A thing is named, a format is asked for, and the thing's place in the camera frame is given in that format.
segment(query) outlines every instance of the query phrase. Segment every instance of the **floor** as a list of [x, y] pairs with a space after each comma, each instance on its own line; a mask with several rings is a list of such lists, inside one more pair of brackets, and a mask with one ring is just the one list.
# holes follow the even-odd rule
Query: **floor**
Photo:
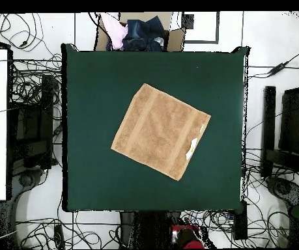
[[[29, 22], [33, 28], [32, 14], [24, 14], [23, 18]], [[87, 13], [77, 14], [39, 14], [41, 18], [42, 29], [44, 30], [43, 44], [39, 44], [35, 49], [30, 52], [14, 49], [15, 59], [49, 59], [52, 52], [61, 53], [61, 43], [73, 43], [79, 50], [92, 50], [96, 39], [96, 26], [92, 23]], [[195, 23], [199, 18], [205, 17], [206, 13], [195, 16]], [[35, 14], [36, 22], [38, 25], [38, 17]], [[19, 17], [13, 16], [11, 20], [11, 29], [7, 33], [7, 37], [11, 37], [15, 33], [24, 30], [26, 26]], [[171, 29], [177, 29], [180, 24], [178, 12], [174, 12], [173, 19], [171, 20]], [[38, 29], [38, 37], [41, 37], [40, 28]], [[206, 34], [201, 34], [202, 29], [198, 29], [199, 37], [213, 37], [212, 30], [204, 27]], [[226, 51], [230, 52], [238, 46], [249, 46], [251, 48], [249, 55], [249, 76], [254, 74], [262, 74], [268, 72], [273, 66], [283, 63], [294, 57], [299, 53], [299, 13], [292, 12], [220, 12], [220, 39], [218, 44], [186, 44], [184, 51]], [[21, 43], [25, 40], [24, 34], [19, 34], [14, 38], [15, 43]], [[262, 121], [263, 110], [263, 89], [267, 85], [276, 86], [277, 91], [277, 104], [276, 113], [281, 111], [281, 97], [286, 89], [299, 87], [299, 57], [294, 59], [289, 68], [284, 69], [275, 76], [266, 79], [252, 78], [249, 81], [249, 94], [248, 94], [248, 121], [247, 129], [249, 130], [256, 124]], [[276, 147], [278, 147], [278, 134], [279, 134], [280, 117], [276, 118]], [[260, 148], [261, 146], [261, 126], [252, 129], [247, 137], [247, 148]], [[258, 150], [250, 150], [252, 154], [259, 155]], [[59, 162], [61, 162], [61, 145], [55, 145], [55, 155]], [[248, 153], [248, 157], [255, 159], [252, 164], [259, 164], [258, 158]], [[56, 218], [57, 209], [61, 200], [62, 191], [62, 169], [55, 166], [50, 170], [46, 183], [34, 188], [32, 191], [24, 193], [18, 204], [18, 211], [16, 221], [30, 221], [44, 218]], [[248, 218], [249, 230], [248, 234], [258, 234], [264, 229], [264, 223], [259, 222], [261, 212], [265, 220], [275, 211], [287, 212], [285, 204], [273, 197], [267, 189], [257, 184], [257, 187], [249, 186], [248, 188]], [[194, 217], [203, 217], [204, 212], [191, 212], [184, 213], [194, 219]], [[61, 221], [69, 227], [72, 227], [73, 217], [70, 213], [65, 213], [59, 209], [59, 216]], [[94, 231], [102, 239], [102, 244], [110, 241], [109, 231], [115, 230], [120, 222], [118, 212], [79, 212], [77, 217], [78, 226], [82, 232]], [[276, 214], [271, 217], [270, 222], [275, 228], [283, 227], [288, 228], [288, 220], [284, 215]], [[37, 222], [21, 223], [18, 225], [18, 239], [24, 239], [28, 233], [37, 226]], [[52, 228], [48, 227], [48, 231], [52, 235]], [[71, 237], [71, 231], [64, 229], [64, 236], [66, 239]], [[210, 230], [210, 239], [213, 241], [217, 248], [230, 248], [242, 246], [242, 244], [255, 245], [264, 247], [275, 247], [275, 245], [261, 237], [268, 237], [268, 232], [258, 234], [257, 237], [248, 241], [229, 241], [231, 234], [226, 235], [222, 231], [216, 229]], [[92, 245], [92, 248], [99, 248], [97, 243], [98, 238], [95, 235], [87, 237]], [[79, 241], [78, 237], [74, 237], [74, 243]], [[35, 244], [33, 239], [29, 240], [27, 244]], [[285, 246], [287, 241], [279, 237], [277, 246]], [[84, 242], [79, 242], [74, 246], [74, 249], [88, 249], [89, 246]], [[109, 243], [106, 249], [116, 249], [118, 244], [115, 242]]]

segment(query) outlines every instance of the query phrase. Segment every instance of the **pink fabric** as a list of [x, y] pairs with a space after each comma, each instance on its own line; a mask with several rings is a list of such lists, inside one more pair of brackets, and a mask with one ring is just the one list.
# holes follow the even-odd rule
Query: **pink fabric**
[[118, 20], [116, 20], [113, 16], [102, 12], [101, 14], [103, 24], [105, 30], [109, 34], [112, 40], [112, 47], [114, 50], [118, 50], [122, 48], [122, 40], [127, 35], [128, 27], [127, 25], [122, 26]]

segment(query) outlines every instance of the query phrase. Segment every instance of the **clothing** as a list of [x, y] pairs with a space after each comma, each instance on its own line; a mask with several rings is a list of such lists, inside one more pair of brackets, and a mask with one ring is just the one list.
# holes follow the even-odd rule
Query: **clothing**
[[127, 20], [128, 32], [122, 40], [125, 51], [161, 51], [157, 38], [164, 36], [164, 28], [158, 16], [147, 22]]
[[106, 32], [109, 34], [112, 40], [112, 46], [114, 50], [122, 48], [122, 40], [128, 33], [128, 26], [122, 26], [119, 20], [115, 19], [113, 16], [103, 12], [100, 14], [103, 20], [103, 24]]

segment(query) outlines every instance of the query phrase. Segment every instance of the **black bar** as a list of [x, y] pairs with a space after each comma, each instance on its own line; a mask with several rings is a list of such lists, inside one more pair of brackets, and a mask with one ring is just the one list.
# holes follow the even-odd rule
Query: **black bar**
[[263, 105], [263, 134], [261, 141], [261, 177], [272, 175], [273, 163], [267, 161], [266, 150], [274, 149], [276, 128], [276, 87], [266, 86]]
[[39, 141], [30, 143], [28, 140], [19, 140], [14, 150], [14, 161], [37, 156], [46, 152], [47, 141]]
[[42, 170], [51, 169], [53, 153], [53, 85], [51, 75], [42, 75], [42, 112], [40, 116], [39, 139], [46, 141], [46, 154], [40, 160]]
[[299, 172], [299, 156], [296, 154], [289, 154], [278, 150], [266, 150], [266, 158], [272, 163], [282, 165]]

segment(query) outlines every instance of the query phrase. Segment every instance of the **red object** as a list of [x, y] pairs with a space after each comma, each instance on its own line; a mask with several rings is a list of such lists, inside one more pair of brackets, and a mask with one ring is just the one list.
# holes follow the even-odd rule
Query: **red object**
[[173, 231], [180, 231], [181, 229], [189, 228], [191, 230], [196, 229], [199, 230], [197, 225], [173, 225]]
[[201, 242], [192, 241], [192, 242], [189, 242], [186, 245], [186, 247], [184, 247], [183, 249], [205, 249], [205, 248], [206, 247], [204, 247]]

